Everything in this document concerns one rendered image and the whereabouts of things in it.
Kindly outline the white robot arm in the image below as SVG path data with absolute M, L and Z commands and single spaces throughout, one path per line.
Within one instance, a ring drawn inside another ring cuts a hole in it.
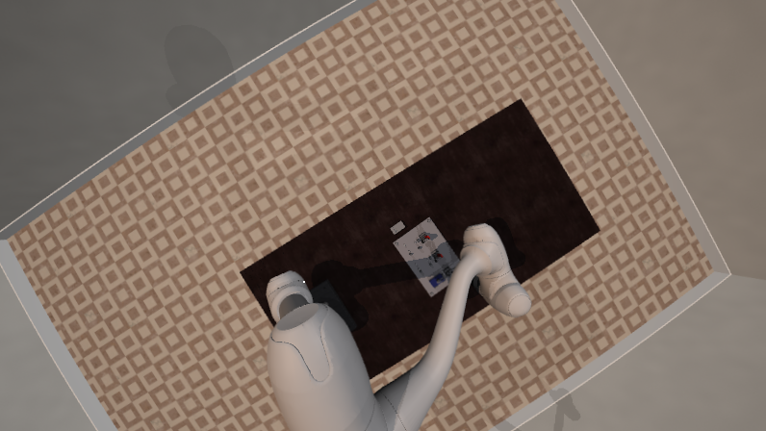
M 313 303 L 296 272 L 269 280 L 268 305 L 277 323 L 268 339 L 268 376 L 290 431 L 419 431 L 450 371 L 473 277 L 476 291 L 499 312 L 529 312 L 531 299 L 496 230 L 486 223 L 469 226 L 463 241 L 426 352 L 376 393 L 340 315 L 327 302 Z

